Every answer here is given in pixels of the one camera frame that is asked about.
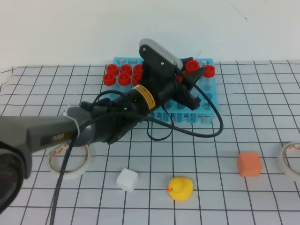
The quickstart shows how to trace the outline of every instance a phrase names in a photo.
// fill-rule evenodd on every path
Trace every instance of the black cable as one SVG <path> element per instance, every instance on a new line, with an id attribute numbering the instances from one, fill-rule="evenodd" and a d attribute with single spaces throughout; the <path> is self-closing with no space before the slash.
<path id="1" fill-rule="evenodd" d="M 95 98 L 93 104 L 95 104 L 97 102 L 97 100 L 105 95 L 105 94 L 118 94 L 118 95 L 121 95 L 125 98 L 127 98 L 127 95 L 124 94 L 123 92 L 121 91 L 117 91 L 117 90 L 107 90 L 107 91 L 103 91 L 101 93 L 99 93 L 97 95 L 97 97 Z M 88 125 L 90 125 L 91 123 L 85 123 L 81 128 L 80 128 L 80 132 L 82 132 Z M 52 203 L 52 211 L 51 211 L 51 216 L 50 216 L 50 225 L 54 225 L 54 218 L 55 218 L 55 212 L 56 212 L 56 206 L 57 206 L 57 201 L 58 201 L 58 197 L 59 197 L 59 193 L 60 193 L 60 187 L 61 187 L 61 183 L 62 183 L 62 180 L 63 180 L 63 176 L 65 174 L 65 171 L 66 171 L 66 167 L 67 167 L 67 163 L 68 163 L 68 160 L 69 160 L 69 157 L 70 157 L 70 154 L 71 154 L 71 151 L 72 151 L 72 148 L 73 148 L 73 145 L 75 143 L 75 140 L 77 138 L 77 131 L 76 133 L 74 134 L 74 137 L 72 138 L 70 144 L 69 144 L 69 147 L 66 151 L 66 154 L 64 156 L 64 159 L 62 161 L 62 164 L 61 164 L 61 168 L 60 168 L 60 175 L 57 179 L 57 182 L 56 182 L 56 186 L 55 186 L 55 190 L 54 190 L 54 194 L 53 194 L 53 203 Z"/>
<path id="2" fill-rule="evenodd" d="M 211 137 L 215 137 L 215 136 L 219 135 L 223 131 L 223 127 L 224 127 L 223 120 L 221 118 L 220 113 L 218 112 L 218 110 L 216 109 L 216 107 L 214 106 L 214 104 L 212 103 L 212 101 L 208 98 L 208 96 L 194 82 L 192 82 L 189 79 L 187 79 L 187 77 L 181 72 L 180 69 L 178 69 L 177 67 L 175 67 L 175 69 L 176 69 L 176 74 L 180 75 L 186 82 L 188 82 L 191 86 L 194 86 L 202 94 L 202 96 L 206 99 L 206 101 L 209 103 L 209 105 L 211 106 L 211 108 L 216 113 L 216 115 L 217 115 L 217 117 L 219 119 L 219 122 L 220 122 L 220 128 L 219 128 L 219 130 L 216 133 L 212 133 L 212 134 L 209 134 L 209 135 L 198 134 L 198 133 L 194 133 L 194 132 L 191 132 L 191 131 L 188 131 L 188 130 L 185 130 L 185 129 L 182 129 L 182 128 L 174 126 L 174 122 L 172 120 L 172 117 L 169 114 L 169 112 L 165 110 L 164 106 L 163 106 L 163 109 L 169 115 L 169 117 L 171 118 L 171 123 L 172 124 L 168 124 L 168 123 L 162 122 L 160 120 L 151 118 L 149 116 L 142 116 L 142 115 L 139 115 L 139 114 L 137 114 L 135 112 L 120 111 L 120 112 L 109 112 L 109 113 L 101 114 L 101 115 L 95 117 L 94 119 L 92 119 L 92 120 L 86 122 L 84 125 L 82 125 L 80 127 L 80 132 L 82 132 L 87 126 L 89 126 L 90 124 L 96 122 L 99 119 L 105 119 L 105 118 L 114 117 L 114 116 L 128 116 L 128 117 L 139 118 L 141 120 L 146 120 L 148 122 L 147 133 L 148 133 L 149 138 L 153 138 L 149 134 L 149 121 L 155 122 L 157 124 L 160 124 L 162 126 L 165 126 L 165 127 L 171 129 L 171 132 L 170 132 L 170 134 L 167 137 L 164 137 L 162 139 L 160 138 L 160 139 L 157 139 L 157 140 L 164 140 L 164 139 L 168 138 L 171 135 L 173 129 L 177 130 L 177 131 L 179 131 L 181 133 L 184 133 L 184 134 L 187 134 L 187 135 L 192 135 L 192 136 L 195 136 L 195 137 L 211 138 Z M 95 104 L 97 102 L 97 100 L 101 96 L 103 96 L 104 94 L 109 94 L 109 93 L 118 94 L 118 95 L 121 95 L 121 96 L 127 98 L 127 95 L 124 94 L 123 92 L 116 91 L 116 90 L 107 90 L 107 91 L 103 91 L 100 94 L 98 94 L 97 97 L 96 97 L 96 99 L 94 100 L 93 104 Z M 76 138 L 77 138 L 77 132 L 75 133 L 74 137 L 71 140 L 71 143 L 69 144 L 69 148 L 66 151 L 66 154 L 64 156 L 64 160 L 63 160 L 62 165 L 61 165 L 60 175 L 59 175 L 59 178 L 57 180 L 56 187 L 55 187 L 55 190 L 54 190 L 54 195 L 53 195 L 53 204 L 52 204 L 52 211 L 51 211 L 51 217 L 50 217 L 50 225 L 54 225 L 54 218 L 55 218 L 57 200 L 58 200 L 58 197 L 59 197 L 59 192 L 60 192 L 60 187 L 61 187 L 62 179 L 63 179 L 64 173 L 65 173 L 65 170 L 66 170 L 66 167 L 67 167 L 67 163 L 68 163 L 68 160 L 69 160 L 69 157 L 70 157 L 70 154 L 71 154 L 71 151 L 72 151 L 72 148 L 73 148 L 73 145 L 74 145 L 74 142 L 75 142 Z"/>
<path id="3" fill-rule="evenodd" d="M 163 108 L 163 110 L 165 111 L 165 113 L 170 117 L 170 119 L 171 119 L 171 125 L 174 126 L 174 121 L 173 121 L 173 119 L 172 119 L 172 116 L 171 116 L 171 115 L 169 114 L 169 112 L 165 109 L 165 105 L 163 105 L 162 108 Z M 148 120 L 146 120 L 146 121 L 147 121 L 147 135 L 148 135 L 148 137 L 149 137 L 151 140 L 153 140 L 153 141 L 155 141 L 155 142 L 159 142 L 159 141 L 163 141 L 163 140 L 167 139 L 167 138 L 172 134 L 172 132 L 173 132 L 173 128 L 171 128 L 170 133 L 169 133 L 166 137 L 155 138 L 155 137 L 153 137 L 153 136 L 150 135 L 150 133 L 149 133 L 149 126 L 150 126 L 150 125 L 149 125 L 149 121 L 148 121 Z"/>
<path id="4" fill-rule="evenodd" d="M 51 211 L 51 216 L 50 216 L 50 225 L 54 225 L 54 218 L 55 218 L 57 200 L 58 200 L 58 196 L 59 196 L 59 193 L 60 193 L 60 187 L 61 187 L 62 179 L 63 179 L 63 176 L 65 174 L 67 163 L 68 163 L 68 160 L 69 160 L 69 157 L 70 157 L 70 154 L 71 154 L 71 151 L 72 151 L 72 148 L 73 148 L 73 145 L 74 145 L 74 142 L 75 142 L 76 138 L 77 138 L 77 131 L 76 131 L 76 134 L 74 135 L 74 137 L 72 138 L 72 140 L 69 144 L 69 147 L 68 147 L 68 149 L 66 151 L 66 154 L 64 156 L 64 160 L 62 161 L 62 164 L 61 164 L 60 176 L 57 179 L 54 194 L 53 194 L 53 203 L 52 203 L 52 211 Z"/>

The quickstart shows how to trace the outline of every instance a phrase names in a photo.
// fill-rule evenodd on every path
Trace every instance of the white zip tie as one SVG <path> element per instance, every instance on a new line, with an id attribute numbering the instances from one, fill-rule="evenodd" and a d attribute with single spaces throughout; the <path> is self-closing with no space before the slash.
<path id="1" fill-rule="evenodd" d="M 80 128 L 79 128 L 79 125 L 77 123 L 77 120 L 75 120 L 73 117 L 68 116 L 69 107 L 70 107 L 70 105 L 67 105 L 67 109 L 62 113 L 62 116 L 68 117 L 68 118 L 70 118 L 71 120 L 73 120 L 75 122 L 76 127 L 77 127 L 77 138 L 78 138 L 79 135 L 80 135 Z"/>

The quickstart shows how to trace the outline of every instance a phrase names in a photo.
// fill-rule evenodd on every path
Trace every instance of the clear tube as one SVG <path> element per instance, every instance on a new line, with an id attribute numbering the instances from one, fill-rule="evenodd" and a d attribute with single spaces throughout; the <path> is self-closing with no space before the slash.
<path id="1" fill-rule="evenodd" d="M 205 76 L 202 77 L 201 89 L 203 91 L 209 91 L 212 88 L 213 77 L 207 78 Z"/>

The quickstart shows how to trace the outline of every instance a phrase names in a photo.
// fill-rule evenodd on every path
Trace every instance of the yellow label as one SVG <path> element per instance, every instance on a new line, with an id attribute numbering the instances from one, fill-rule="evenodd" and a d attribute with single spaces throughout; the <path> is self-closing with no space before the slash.
<path id="1" fill-rule="evenodd" d="M 137 86 L 134 87 L 134 89 L 136 89 L 138 92 L 140 92 L 140 94 L 144 97 L 144 99 L 146 100 L 146 102 L 148 104 L 149 109 L 152 109 L 155 107 L 154 98 L 151 95 L 151 93 L 148 91 L 147 88 L 138 84 Z"/>

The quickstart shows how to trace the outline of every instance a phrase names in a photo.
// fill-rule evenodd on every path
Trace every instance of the white wall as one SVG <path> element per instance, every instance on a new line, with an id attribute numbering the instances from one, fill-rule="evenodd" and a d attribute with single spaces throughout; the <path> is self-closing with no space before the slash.
<path id="1" fill-rule="evenodd" d="M 178 57 L 300 59 L 299 9 L 299 0 L 0 0 L 0 68 L 138 56 L 144 37 Z"/>

